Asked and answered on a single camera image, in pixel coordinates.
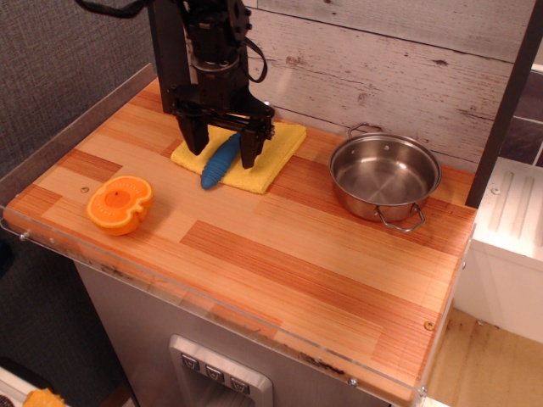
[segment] wooden floor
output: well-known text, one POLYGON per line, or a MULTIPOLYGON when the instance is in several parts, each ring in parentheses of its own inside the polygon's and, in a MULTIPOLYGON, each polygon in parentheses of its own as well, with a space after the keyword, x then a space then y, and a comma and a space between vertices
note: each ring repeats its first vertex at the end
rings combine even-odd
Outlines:
POLYGON ((543 344, 453 309, 428 396, 450 407, 541 407, 543 344))

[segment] blue plastic object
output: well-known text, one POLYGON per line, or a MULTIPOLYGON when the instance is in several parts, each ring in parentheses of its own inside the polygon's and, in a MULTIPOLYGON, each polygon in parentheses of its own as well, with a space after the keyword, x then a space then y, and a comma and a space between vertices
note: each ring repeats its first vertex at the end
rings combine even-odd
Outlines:
POLYGON ((240 133, 230 136, 211 156, 202 172, 201 185, 203 189, 214 187, 227 173, 239 153, 240 137, 240 133))

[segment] orange slice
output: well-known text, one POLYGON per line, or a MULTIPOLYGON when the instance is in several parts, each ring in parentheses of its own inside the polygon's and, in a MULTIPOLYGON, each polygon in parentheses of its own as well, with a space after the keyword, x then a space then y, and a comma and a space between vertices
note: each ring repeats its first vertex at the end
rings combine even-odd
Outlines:
POLYGON ((28 393, 23 407, 65 407, 66 404, 58 395, 48 388, 33 390, 28 393))
POLYGON ((115 236, 135 231, 153 203, 151 184, 138 176, 117 176, 88 200, 87 216, 100 230, 115 236))

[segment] wood plank wall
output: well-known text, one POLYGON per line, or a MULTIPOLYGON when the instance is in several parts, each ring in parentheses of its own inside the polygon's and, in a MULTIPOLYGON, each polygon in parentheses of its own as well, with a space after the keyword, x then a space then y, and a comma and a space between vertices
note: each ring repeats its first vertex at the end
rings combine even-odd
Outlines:
POLYGON ((269 64, 251 92, 284 119, 343 135, 380 124, 474 172, 534 4, 247 0, 269 64))

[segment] wooden table surface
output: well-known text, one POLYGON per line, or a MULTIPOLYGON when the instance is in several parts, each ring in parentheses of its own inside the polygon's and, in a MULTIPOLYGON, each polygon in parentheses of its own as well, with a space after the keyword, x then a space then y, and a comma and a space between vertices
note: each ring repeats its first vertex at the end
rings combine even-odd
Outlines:
POLYGON ((4 216, 71 258, 408 405, 412 387, 424 384, 473 227, 475 210, 463 206, 473 175, 443 168, 423 209, 426 224, 394 231, 334 197, 327 165, 342 140, 308 129, 264 195, 223 185, 204 191, 199 176, 169 159, 182 138, 154 81, 4 216), (135 232, 106 236, 85 205, 121 174, 150 181, 154 205, 135 232))

